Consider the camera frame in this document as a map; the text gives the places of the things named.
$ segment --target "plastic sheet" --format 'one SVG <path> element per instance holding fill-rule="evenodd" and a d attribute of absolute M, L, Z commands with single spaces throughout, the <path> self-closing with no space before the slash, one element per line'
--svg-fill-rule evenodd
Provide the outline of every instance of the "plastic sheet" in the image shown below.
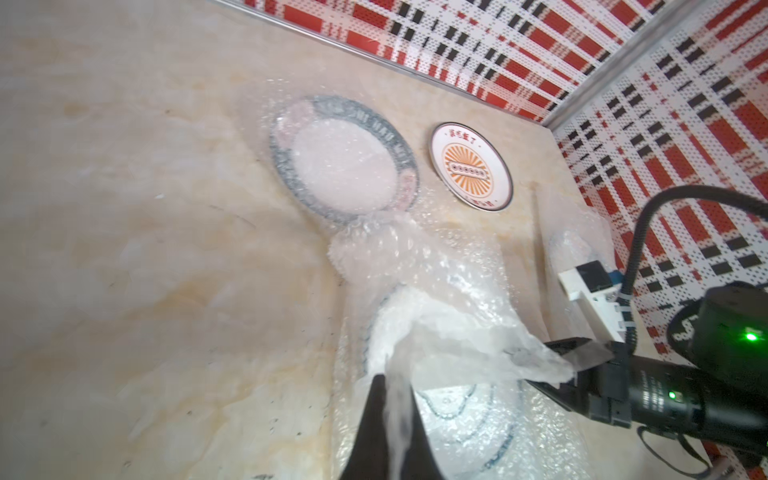
<path fill-rule="evenodd" d="M 577 204 L 551 188 L 538 187 L 536 201 L 546 257 L 549 336 L 553 340 L 593 339 L 587 320 L 563 293 L 558 273 L 593 260 L 600 260 L 608 272 L 616 270 L 611 225 L 586 204 Z"/>
<path fill-rule="evenodd" d="M 387 425 L 410 419 L 412 384 L 446 478 L 589 478 L 564 413 L 520 381 L 567 381 L 573 367 L 512 309 L 498 246 L 457 230 L 437 234 L 385 212 L 360 217 L 332 240 L 329 257 L 347 280 L 333 477 L 351 451 L 370 380 L 384 371 Z M 388 434 L 391 472 L 408 438 Z"/>

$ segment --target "decorative plate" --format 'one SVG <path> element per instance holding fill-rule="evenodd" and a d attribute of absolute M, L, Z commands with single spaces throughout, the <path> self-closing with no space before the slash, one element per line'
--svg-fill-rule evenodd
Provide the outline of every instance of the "decorative plate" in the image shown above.
<path fill-rule="evenodd" d="M 512 201 L 512 178 L 496 149 L 462 124 L 445 123 L 432 133 L 429 153 L 443 183 L 466 204 L 498 212 Z"/>

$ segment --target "marble countertop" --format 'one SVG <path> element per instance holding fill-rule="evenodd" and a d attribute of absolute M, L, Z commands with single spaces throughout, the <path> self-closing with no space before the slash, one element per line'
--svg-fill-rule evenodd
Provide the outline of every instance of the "marble countertop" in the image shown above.
<path fill-rule="evenodd" d="M 581 201 L 543 127 L 204 0 L 4 2 L 0 24 L 4 478 L 329 477 L 339 278 L 250 142 L 265 81 L 354 72 L 339 81 L 409 142 L 439 221 L 496 233 L 513 282 L 545 283 L 536 184 Z M 443 121 L 507 161 L 506 211 L 434 175 Z M 600 478 L 673 478 L 614 475 L 616 445 L 658 462 L 602 426 L 580 427 L 604 440 Z"/>

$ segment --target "perforated wall panel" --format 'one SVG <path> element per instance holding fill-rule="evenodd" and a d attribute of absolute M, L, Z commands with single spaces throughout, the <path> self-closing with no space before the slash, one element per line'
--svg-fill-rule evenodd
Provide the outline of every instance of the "perforated wall panel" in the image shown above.
<path fill-rule="evenodd" d="M 664 0 L 242 0 L 543 121 Z"/>
<path fill-rule="evenodd" d="M 706 184 L 768 197 L 767 82 L 768 2 L 720 2 L 555 132 L 584 200 L 613 225 L 622 268 L 638 214 L 666 188 Z M 666 325 L 707 288 L 768 283 L 767 238 L 766 224 L 712 202 L 661 209 L 635 301 L 662 357 L 684 362 L 664 340 Z M 761 467 L 737 475 L 766 478 Z"/>

